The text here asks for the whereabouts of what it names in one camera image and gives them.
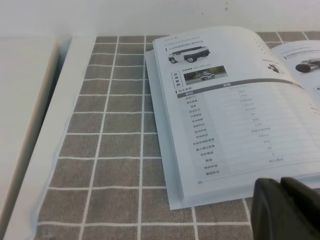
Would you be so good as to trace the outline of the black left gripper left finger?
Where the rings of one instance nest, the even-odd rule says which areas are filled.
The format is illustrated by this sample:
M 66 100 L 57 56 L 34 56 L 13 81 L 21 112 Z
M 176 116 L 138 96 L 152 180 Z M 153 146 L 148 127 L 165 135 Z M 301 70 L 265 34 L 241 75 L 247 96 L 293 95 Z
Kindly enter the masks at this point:
M 271 178 L 255 181 L 250 217 L 255 240 L 290 240 L 286 237 L 285 223 L 288 203 L 281 181 Z

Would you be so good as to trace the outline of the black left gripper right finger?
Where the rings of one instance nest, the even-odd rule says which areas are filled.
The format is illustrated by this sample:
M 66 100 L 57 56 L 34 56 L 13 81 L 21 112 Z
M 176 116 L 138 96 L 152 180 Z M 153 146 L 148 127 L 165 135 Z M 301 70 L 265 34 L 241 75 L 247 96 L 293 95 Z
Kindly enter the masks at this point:
M 320 238 L 320 195 L 292 177 L 283 177 L 280 185 L 288 196 L 285 235 L 290 240 Z

